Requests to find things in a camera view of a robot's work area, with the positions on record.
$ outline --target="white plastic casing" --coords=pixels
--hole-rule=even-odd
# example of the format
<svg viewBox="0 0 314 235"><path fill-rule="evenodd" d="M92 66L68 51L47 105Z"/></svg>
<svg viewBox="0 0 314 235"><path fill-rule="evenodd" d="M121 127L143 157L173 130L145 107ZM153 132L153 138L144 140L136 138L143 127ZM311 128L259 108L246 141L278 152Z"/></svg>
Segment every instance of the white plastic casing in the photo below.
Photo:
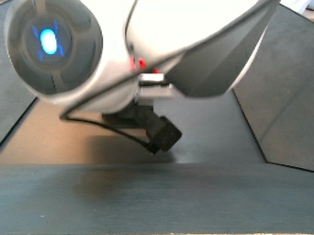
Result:
<svg viewBox="0 0 314 235"><path fill-rule="evenodd" d="M152 63L208 38L242 16L258 1L140 0L127 28L127 44L133 46L136 56ZM256 51L258 49L239 78L247 71ZM180 58L169 61L159 70L167 73L179 61Z"/></svg>

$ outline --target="gray surface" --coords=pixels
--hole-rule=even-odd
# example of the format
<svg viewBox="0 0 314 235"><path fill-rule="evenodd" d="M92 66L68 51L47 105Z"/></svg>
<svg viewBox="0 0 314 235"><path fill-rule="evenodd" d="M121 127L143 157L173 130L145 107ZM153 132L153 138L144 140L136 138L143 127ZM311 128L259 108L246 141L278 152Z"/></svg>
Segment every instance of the gray surface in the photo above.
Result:
<svg viewBox="0 0 314 235"><path fill-rule="evenodd" d="M59 120L61 108L39 102L2 147L2 164L93 164L149 162L263 163L258 144L232 93L215 99L159 101L155 106L183 132L167 153L151 156L109 131ZM81 113L87 118L99 115ZM144 137L143 131L128 131Z"/></svg>
<svg viewBox="0 0 314 235"><path fill-rule="evenodd" d="M9 3L0 5L0 142L35 97L24 88L8 60L4 42L4 22Z"/></svg>
<svg viewBox="0 0 314 235"><path fill-rule="evenodd" d="M1 166L1 234L312 233L314 174L270 164Z"/></svg>
<svg viewBox="0 0 314 235"><path fill-rule="evenodd" d="M314 170L314 25L283 6L235 87L268 162Z"/></svg>

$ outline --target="gray wall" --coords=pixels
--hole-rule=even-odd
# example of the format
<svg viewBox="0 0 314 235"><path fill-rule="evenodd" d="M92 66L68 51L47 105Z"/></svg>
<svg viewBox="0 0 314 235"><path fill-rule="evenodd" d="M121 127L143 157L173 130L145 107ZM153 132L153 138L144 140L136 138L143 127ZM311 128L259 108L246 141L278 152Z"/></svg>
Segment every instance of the gray wall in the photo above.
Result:
<svg viewBox="0 0 314 235"><path fill-rule="evenodd" d="M35 97L22 86L8 60L4 22L9 3L0 5L0 143Z"/></svg>

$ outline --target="red light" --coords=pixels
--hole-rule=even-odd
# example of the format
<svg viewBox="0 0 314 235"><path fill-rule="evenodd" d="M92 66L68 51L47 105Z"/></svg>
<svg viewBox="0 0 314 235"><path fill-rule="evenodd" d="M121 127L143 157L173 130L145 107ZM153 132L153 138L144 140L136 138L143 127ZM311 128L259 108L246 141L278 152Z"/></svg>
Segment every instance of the red light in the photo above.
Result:
<svg viewBox="0 0 314 235"><path fill-rule="evenodd" d="M157 69L153 69L152 73L160 73L160 71Z"/></svg>
<svg viewBox="0 0 314 235"><path fill-rule="evenodd" d="M139 59L140 69L144 69L147 67L145 61L143 58Z"/></svg>

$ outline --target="black mount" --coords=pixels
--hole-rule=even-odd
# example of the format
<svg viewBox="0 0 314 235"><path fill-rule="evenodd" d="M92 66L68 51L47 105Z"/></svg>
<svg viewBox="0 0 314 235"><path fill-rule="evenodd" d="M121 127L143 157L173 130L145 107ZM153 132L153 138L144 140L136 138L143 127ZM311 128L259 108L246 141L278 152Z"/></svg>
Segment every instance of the black mount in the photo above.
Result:
<svg viewBox="0 0 314 235"><path fill-rule="evenodd" d="M116 129L144 129L149 139L147 150L156 154L168 151L181 138L181 132L165 117L159 117L151 106L132 106L112 115L103 115L104 122Z"/></svg>

